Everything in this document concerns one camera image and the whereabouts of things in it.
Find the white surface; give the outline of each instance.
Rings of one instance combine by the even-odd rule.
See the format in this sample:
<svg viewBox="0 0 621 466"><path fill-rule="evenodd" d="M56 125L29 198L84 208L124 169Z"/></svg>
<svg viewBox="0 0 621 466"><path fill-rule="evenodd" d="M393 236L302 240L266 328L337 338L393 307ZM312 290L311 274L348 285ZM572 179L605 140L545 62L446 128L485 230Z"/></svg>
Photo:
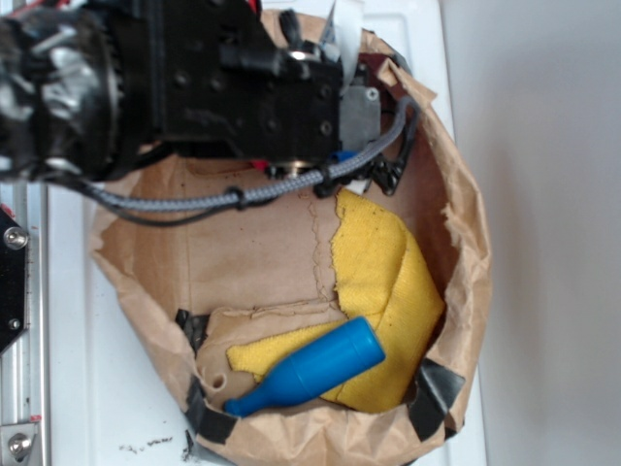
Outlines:
<svg viewBox="0 0 621 466"><path fill-rule="evenodd" d="M621 4L443 12L457 143L495 253L489 463L621 464Z"/></svg>
<svg viewBox="0 0 621 466"><path fill-rule="evenodd" d="M436 108L451 128L437 1L374 0L367 5L367 27L402 50L414 75L439 93ZM279 8L321 16L327 15L330 6L329 1L278 2ZM181 461L186 447L185 420L119 310L112 287L86 254L91 217L89 203L71 193L51 190L52 464L185 464ZM148 445L171 437L168 443ZM447 447L419 464L486 464L478 384L467 427Z"/></svg>

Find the white wall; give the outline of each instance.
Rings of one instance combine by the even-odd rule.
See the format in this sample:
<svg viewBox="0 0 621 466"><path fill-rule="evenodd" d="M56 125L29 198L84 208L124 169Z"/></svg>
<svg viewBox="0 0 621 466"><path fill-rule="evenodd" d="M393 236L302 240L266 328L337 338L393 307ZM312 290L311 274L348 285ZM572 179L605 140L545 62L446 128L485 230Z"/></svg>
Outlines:
<svg viewBox="0 0 621 466"><path fill-rule="evenodd" d="M621 2L443 0L489 215L491 466L621 464Z"/></svg>

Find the metal plate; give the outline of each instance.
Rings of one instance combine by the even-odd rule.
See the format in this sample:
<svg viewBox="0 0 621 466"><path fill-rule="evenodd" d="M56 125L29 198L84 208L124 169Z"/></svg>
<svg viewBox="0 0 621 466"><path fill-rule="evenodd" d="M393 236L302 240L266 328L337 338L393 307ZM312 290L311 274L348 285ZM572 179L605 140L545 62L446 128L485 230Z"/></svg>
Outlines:
<svg viewBox="0 0 621 466"><path fill-rule="evenodd" d="M2 466L39 466L42 443L39 424L26 423L0 427Z"/></svg>
<svg viewBox="0 0 621 466"><path fill-rule="evenodd" d="M27 235L0 209L0 353L25 329Z"/></svg>
<svg viewBox="0 0 621 466"><path fill-rule="evenodd" d="M27 248L21 250L20 276L24 280L21 307L16 310L21 313L22 325L13 343L0 357L0 425L4 431L8 426L17 425L18 429L34 429L37 447L30 452L27 464L49 465L48 313L45 308L48 280L46 243L41 241L47 236L47 219L42 209L47 204L47 191L37 184L0 184L0 204L7 206L10 217L15 216L14 223L27 231L29 237ZM6 446L3 441L2 454L6 453Z"/></svg>

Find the cable tie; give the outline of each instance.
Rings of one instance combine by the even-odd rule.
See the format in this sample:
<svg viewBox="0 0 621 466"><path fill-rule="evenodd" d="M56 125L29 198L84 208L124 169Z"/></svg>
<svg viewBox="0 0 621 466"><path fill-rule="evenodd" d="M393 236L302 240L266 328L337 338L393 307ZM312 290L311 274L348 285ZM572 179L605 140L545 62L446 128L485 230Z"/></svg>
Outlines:
<svg viewBox="0 0 621 466"><path fill-rule="evenodd" d="M235 205L235 208L238 211L244 211L250 205L247 198L245 197L245 191L238 186L227 187L224 191L224 194L235 194L237 196L238 201Z"/></svg>

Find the red wire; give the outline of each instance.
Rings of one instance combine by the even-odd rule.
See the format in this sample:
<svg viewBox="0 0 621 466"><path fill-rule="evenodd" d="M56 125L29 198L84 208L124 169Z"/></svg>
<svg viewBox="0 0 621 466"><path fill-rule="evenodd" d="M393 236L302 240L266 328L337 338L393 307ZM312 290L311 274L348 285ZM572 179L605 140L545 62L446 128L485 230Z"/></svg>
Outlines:
<svg viewBox="0 0 621 466"><path fill-rule="evenodd" d="M9 13L9 17L16 17L17 15L21 15L22 13L25 13L29 10L32 10L33 8L37 8L38 6L40 6L45 0L37 0L36 2L32 2L29 5L24 5L23 7L19 8L18 10L15 10L12 13ZM71 2L71 0L59 0L58 3L56 3L56 8L60 8L64 5L68 5L69 2Z"/></svg>
<svg viewBox="0 0 621 466"><path fill-rule="evenodd" d="M28 10L32 10L33 8L37 8L43 2L44 2L44 0L37 0L36 2L32 2L29 5L24 5L23 7L15 10L14 12L9 13L9 17L16 17L17 15L20 15L20 14L22 14L24 12L27 12Z"/></svg>

